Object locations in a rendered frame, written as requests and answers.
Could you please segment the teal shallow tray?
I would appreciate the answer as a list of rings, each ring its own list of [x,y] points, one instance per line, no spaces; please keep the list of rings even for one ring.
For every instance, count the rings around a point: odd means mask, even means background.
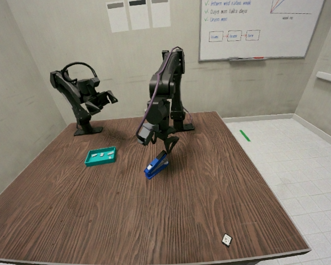
[[[114,149],[115,149],[115,151],[114,151]],[[108,156],[108,153],[110,153],[110,152],[114,152],[114,157],[113,157],[113,154]],[[104,155],[100,156],[102,153],[104,153]],[[97,156],[92,157],[92,155],[94,155],[94,154],[97,154]],[[109,157],[111,157],[111,158],[109,158]],[[113,163],[113,162],[115,162],[115,157],[116,157],[116,148],[115,147],[91,150],[88,153],[85,164],[87,167],[90,167],[90,166],[102,165],[102,164],[106,164],[106,163]]]

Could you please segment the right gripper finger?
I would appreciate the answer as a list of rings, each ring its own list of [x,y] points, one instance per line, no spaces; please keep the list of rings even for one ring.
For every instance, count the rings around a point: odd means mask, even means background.
[[[108,94],[109,99],[112,104],[118,102],[118,99],[112,94],[112,92],[110,90],[107,91],[107,94]]]
[[[100,109],[97,106],[95,106],[94,104],[92,104],[90,101],[85,102],[85,105],[91,115],[94,115],[94,114],[97,114],[100,112]],[[95,110],[93,108],[97,109],[97,111],[95,112]]]

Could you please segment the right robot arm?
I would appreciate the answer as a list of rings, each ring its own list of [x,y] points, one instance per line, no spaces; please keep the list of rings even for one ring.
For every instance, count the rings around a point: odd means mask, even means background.
[[[101,133],[103,127],[91,128],[90,120],[92,116],[87,112],[80,104],[86,102],[88,96],[91,96],[88,87],[89,79],[82,79],[77,81],[77,85],[71,82],[66,82],[62,78],[62,73],[57,73],[56,71],[50,72],[50,82],[54,89],[57,89],[66,99],[70,107],[72,108],[74,115],[77,120],[77,124],[81,126],[82,129],[76,130],[73,134],[74,136],[88,135]],[[98,77],[94,77],[90,81],[92,87],[98,87],[100,80]],[[85,93],[85,94],[84,94]],[[76,100],[76,101],[75,101]]]

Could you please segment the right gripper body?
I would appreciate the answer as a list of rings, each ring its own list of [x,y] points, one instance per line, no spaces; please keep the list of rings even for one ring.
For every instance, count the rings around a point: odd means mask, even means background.
[[[105,106],[108,103],[110,103],[109,100],[108,100],[108,98],[106,97],[106,96],[108,96],[107,91],[106,92],[103,91],[101,93],[100,92],[96,92],[95,88],[90,85],[91,79],[89,80],[89,83],[86,85],[88,87],[90,93],[91,93],[91,96],[88,96],[86,102],[87,101],[90,101],[92,104],[94,104],[95,106],[97,106],[100,110],[102,110],[103,109],[103,106]]]

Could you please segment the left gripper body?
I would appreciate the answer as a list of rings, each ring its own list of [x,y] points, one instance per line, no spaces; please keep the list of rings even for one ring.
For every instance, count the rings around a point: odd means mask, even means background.
[[[156,132],[156,137],[158,137],[159,139],[163,140],[166,143],[170,143],[176,140],[176,137],[174,136],[167,138],[169,134],[176,133],[176,130],[169,126],[169,116],[164,117],[164,119],[162,119],[162,121],[159,124],[153,125],[150,123],[143,123],[142,127],[143,128],[139,133],[139,135],[144,139],[148,139],[151,131],[153,130]]]

